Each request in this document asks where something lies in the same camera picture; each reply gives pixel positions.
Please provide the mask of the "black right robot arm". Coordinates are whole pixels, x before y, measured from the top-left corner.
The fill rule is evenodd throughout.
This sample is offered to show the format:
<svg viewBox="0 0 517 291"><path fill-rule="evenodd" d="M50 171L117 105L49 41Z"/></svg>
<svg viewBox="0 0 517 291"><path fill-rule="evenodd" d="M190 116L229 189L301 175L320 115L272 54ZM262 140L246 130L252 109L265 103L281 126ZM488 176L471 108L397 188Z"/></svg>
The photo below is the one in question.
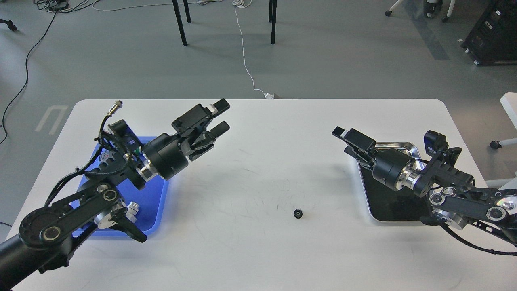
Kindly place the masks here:
<svg viewBox="0 0 517 291"><path fill-rule="evenodd" d="M397 149L379 151L375 140L356 129L336 127L332 134L347 144L344 152L370 170L375 180L392 190L408 188L425 197L429 215L420 218L425 225L441 226L454 239L482 252L516 255L476 246L451 230L469 224L516 246L516 189L477 187L472 175L454 167L462 148L450 148L445 135L425 133L425 151L431 159L419 169L415 158Z"/></svg>

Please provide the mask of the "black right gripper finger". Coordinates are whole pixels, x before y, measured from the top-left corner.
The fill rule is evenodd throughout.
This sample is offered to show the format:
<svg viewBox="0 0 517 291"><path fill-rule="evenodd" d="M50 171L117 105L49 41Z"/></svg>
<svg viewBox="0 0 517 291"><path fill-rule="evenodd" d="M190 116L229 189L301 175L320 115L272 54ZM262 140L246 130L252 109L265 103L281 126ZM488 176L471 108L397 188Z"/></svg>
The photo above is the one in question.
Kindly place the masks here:
<svg viewBox="0 0 517 291"><path fill-rule="evenodd" d="M374 165L374 158L367 152L363 152L360 149L355 149L353 147L346 147L344 152L353 157L361 166Z"/></svg>
<svg viewBox="0 0 517 291"><path fill-rule="evenodd" d="M375 148L376 141L356 129L351 128L350 130L345 130L341 127L336 127L332 131L332 135L344 141L347 147L360 149L363 152L369 153L371 156L377 154Z"/></svg>

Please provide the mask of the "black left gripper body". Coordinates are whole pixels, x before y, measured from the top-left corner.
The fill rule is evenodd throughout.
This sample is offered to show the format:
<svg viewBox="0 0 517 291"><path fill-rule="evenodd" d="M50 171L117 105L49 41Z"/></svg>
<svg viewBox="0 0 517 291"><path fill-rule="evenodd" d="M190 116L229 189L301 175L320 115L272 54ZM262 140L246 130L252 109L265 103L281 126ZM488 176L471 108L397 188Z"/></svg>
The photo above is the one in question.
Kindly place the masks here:
<svg viewBox="0 0 517 291"><path fill-rule="evenodd" d="M164 133L145 144L143 153L155 172L164 180L169 180L188 166L188 160L195 161L211 150L215 141L210 131L198 138Z"/></svg>

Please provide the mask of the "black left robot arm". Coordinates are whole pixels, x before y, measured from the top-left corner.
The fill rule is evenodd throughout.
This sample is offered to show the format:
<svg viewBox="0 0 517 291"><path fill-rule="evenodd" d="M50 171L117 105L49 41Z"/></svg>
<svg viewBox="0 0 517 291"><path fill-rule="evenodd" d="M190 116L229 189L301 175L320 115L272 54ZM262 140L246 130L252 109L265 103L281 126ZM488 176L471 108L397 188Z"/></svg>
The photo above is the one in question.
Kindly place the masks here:
<svg viewBox="0 0 517 291"><path fill-rule="evenodd" d="M173 121L174 135L163 133L142 143L124 120L105 131L107 120L121 107L115 101L103 118L96 137L99 147L91 159L59 180L44 206L24 217L19 233L1 244L2 291L35 271L67 267L76 249L99 228L144 243L147 236L127 217L131 206L124 204L118 185L129 180L141 190L155 176L170 180L229 130L225 121L207 129L230 108L222 98L209 107L197 104Z"/></svg>

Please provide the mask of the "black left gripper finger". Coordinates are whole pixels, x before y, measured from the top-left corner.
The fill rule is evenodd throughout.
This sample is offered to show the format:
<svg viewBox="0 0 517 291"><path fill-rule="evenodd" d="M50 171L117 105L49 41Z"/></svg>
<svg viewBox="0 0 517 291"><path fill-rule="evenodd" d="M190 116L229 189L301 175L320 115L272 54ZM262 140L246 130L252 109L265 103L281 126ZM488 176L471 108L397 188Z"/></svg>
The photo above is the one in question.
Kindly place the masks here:
<svg viewBox="0 0 517 291"><path fill-rule="evenodd" d="M227 132L229 129L230 129L229 124L227 124L226 121L223 121L223 122L219 123L218 125L216 125L215 127L213 127L210 131L207 131L205 133L205 138L207 138L209 140L216 140L221 135L223 135L225 132Z"/></svg>
<svg viewBox="0 0 517 291"><path fill-rule="evenodd" d="M172 127L181 136L200 135L208 124L223 112L229 110L230 105L222 98L214 104L204 107L197 104L172 122Z"/></svg>

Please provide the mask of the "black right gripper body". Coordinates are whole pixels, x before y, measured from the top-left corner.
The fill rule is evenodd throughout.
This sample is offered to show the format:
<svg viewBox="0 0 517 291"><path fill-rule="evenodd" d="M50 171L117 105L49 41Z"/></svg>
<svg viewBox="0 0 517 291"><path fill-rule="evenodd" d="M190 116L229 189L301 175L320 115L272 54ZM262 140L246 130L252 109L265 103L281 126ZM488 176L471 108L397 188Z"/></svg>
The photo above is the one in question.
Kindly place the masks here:
<svg viewBox="0 0 517 291"><path fill-rule="evenodd" d="M392 190L403 188L404 171L412 171L415 159L398 149L391 148L385 151L358 150L359 163L362 168L371 171L375 180Z"/></svg>

